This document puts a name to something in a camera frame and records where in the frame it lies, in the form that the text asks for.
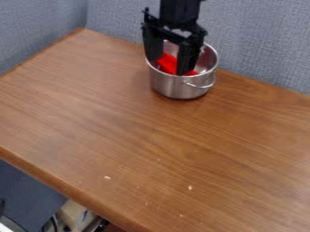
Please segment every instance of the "wooden table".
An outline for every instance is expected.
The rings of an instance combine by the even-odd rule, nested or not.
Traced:
[[[310,231],[310,97],[217,71],[167,99],[141,46],[89,30],[2,77],[0,148],[128,232]]]

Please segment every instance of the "metal pot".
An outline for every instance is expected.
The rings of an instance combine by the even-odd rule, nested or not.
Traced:
[[[163,50],[176,57],[177,45],[164,41]],[[204,44],[200,48],[200,57],[195,67],[199,73],[192,76],[176,76],[161,72],[156,62],[149,62],[151,88],[163,96],[173,99],[193,99],[200,97],[215,84],[215,69],[217,67],[217,53],[215,49]]]

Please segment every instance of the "gray wall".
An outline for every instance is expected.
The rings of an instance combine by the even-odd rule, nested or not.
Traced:
[[[160,0],[88,0],[87,27],[140,43],[140,10]],[[205,41],[220,67],[310,94],[310,1],[208,0],[201,3]]]
[[[0,0],[0,73],[84,26],[85,17],[87,0]]]

